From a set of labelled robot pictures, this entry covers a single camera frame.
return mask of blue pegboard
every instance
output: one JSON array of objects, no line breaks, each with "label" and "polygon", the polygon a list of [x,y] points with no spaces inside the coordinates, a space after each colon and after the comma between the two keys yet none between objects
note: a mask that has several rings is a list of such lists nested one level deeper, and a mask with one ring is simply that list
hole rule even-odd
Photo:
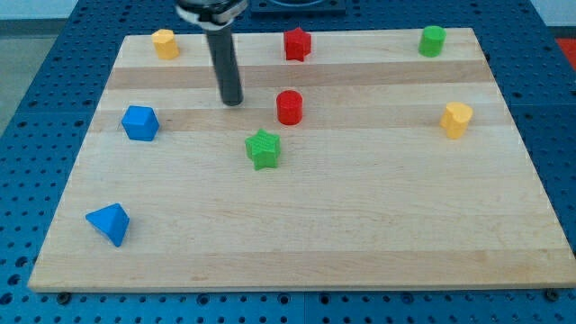
[{"label": "blue pegboard", "polygon": [[[237,32],[473,27],[576,248],[576,76],[528,0],[348,0]],[[200,32],[171,1],[80,0],[0,139],[0,323],[576,323],[576,290],[56,294],[26,288],[123,37]]]}]

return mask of wooden table surface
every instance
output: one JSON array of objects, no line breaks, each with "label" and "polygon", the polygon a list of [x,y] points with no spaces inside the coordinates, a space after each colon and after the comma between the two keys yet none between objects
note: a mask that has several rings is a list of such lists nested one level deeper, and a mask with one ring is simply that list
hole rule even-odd
[{"label": "wooden table surface", "polygon": [[[122,44],[29,286],[38,292],[436,290],[564,287],[576,261],[471,29],[437,58],[421,30],[315,32],[303,63],[281,33],[235,35],[245,102],[220,101],[202,35],[159,60]],[[304,97],[296,126],[275,97]],[[474,116],[458,140],[446,103]],[[128,140],[128,105],[155,109]],[[281,136],[255,171],[244,139]],[[121,203],[121,247],[88,212]]]}]

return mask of yellow hexagonal block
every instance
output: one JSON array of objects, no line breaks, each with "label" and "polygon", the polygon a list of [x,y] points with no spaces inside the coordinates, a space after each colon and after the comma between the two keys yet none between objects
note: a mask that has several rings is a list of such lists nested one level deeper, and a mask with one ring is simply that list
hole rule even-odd
[{"label": "yellow hexagonal block", "polygon": [[462,137],[472,118],[473,109],[464,103],[447,103],[440,126],[446,130],[446,136],[452,140]]},{"label": "yellow hexagonal block", "polygon": [[173,59],[180,55],[173,31],[158,30],[152,34],[152,41],[159,59]]}]

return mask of plastic block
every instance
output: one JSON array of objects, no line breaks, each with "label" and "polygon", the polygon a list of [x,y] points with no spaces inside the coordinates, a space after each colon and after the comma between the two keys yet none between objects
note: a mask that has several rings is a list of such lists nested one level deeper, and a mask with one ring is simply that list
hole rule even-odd
[{"label": "plastic block", "polygon": [[464,103],[448,103],[440,126],[446,130],[446,136],[456,140],[462,137],[472,118],[473,109]]},{"label": "plastic block", "polygon": [[284,125],[295,125],[302,120],[302,96],[293,90],[282,91],[276,97],[278,121]]},{"label": "plastic block", "polygon": [[433,58],[440,55],[444,47],[446,31],[439,26],[428,26],[422,31],[418,51],[425,57]]},{"label": "plastic block", "polygon": [[254,161],[254,169],[277,167],[280,155],[280,136],[263,129],[246,139],[246,153]]},{"label": "plastic block", "polygon": [[90,212],[86,215],[86,219],[116,247],[122,244],[130,222],[126,211],[119,203]]},{"label": "plastic block", "polygon": [[151,141],[160,124],[152,108],[132,105],[122,118],[122,126],[131,140]]},{"label": "plastic block", "polygon": [[161,29],[154,32],[152,42],[159,59],[174,59],[180,55],[173,31]]},{"label": "plastic block", "polygon": [[293,31],[284,32],[284,50],[286,60],[298,59],[303,62],[306,55],[311,53],[312,36],[298,27]]}]

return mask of blue block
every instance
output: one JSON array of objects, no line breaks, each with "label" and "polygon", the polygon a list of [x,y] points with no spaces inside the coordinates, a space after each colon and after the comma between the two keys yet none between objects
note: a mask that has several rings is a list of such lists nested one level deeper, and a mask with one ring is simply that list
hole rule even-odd
[{"label": "blue block", "polygon": [[152,141],[160,124],[152,108],[131,105],[122,118],[122,126],[131,140]]},{"label": "blue block", "polygon": [[119,203],[90,212],[86,219],[104,236],[119,247],[124,240],[130,218]]}]

